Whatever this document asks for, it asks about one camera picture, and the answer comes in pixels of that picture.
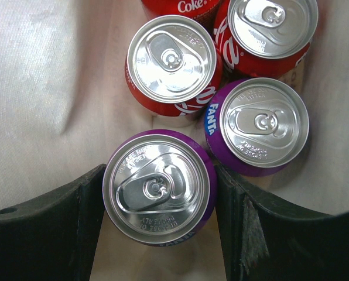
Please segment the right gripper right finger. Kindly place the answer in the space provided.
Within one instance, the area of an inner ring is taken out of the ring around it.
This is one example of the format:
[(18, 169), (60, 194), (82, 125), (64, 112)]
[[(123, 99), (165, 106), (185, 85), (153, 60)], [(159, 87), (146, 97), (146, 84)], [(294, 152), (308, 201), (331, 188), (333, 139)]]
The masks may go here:
[(228, 280), (349, 280), (349, 212), (313, 211), (215, 169)]

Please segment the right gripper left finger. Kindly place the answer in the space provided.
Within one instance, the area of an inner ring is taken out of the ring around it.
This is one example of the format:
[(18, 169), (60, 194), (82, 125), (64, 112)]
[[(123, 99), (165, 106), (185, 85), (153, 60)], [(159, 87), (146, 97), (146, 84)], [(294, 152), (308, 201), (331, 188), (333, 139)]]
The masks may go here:
[(0, 210), (0, 280), (89, 280), (104, 203), (101, 164)]

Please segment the purple soda can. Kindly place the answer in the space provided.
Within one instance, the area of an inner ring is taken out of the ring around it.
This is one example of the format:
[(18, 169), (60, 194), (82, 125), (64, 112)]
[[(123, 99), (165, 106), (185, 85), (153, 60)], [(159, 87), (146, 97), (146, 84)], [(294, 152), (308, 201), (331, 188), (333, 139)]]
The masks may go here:
[(272, 78), (225, 85), (206, 108), (207, 147), (223, 165), (244, 176), (282, 170), (303, 149), (309, 115), (298, 93)]
[(206, 150), (192, 138), (153, 129), (116, 149), (102, 196), (123, 234), (145, 245), (172, 246), (193, 237), (210, 218), (217, 176)]

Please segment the red cola can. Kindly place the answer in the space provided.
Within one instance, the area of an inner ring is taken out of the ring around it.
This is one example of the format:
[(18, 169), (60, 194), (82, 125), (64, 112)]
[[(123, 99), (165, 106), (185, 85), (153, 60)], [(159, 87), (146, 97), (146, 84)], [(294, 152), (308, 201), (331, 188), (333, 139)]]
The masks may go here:
[(221, 0), (141, 0), (148, 19), (164, 15), (191, 18), (206, 29), (213, 25)]
[(132, 38), (125, 78), (135, 99), (168, 117), (199, 113), (218, 90), (223, 73), (220, 52), (195, 20), (165, 15), (144, 24)]
[(304, 58), (318, 18), (316, 1), (223, 1), (214, 39), (229, 73), (278, 78)]

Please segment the red cola can front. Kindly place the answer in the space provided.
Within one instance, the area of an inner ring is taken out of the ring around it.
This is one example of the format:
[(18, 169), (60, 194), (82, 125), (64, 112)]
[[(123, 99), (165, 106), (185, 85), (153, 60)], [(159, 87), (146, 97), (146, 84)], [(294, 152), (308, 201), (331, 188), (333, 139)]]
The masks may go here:
[(316, 1), (223, 1), (214, 39), (229, 73), (278, 78), (304, 58), (318, 18)]

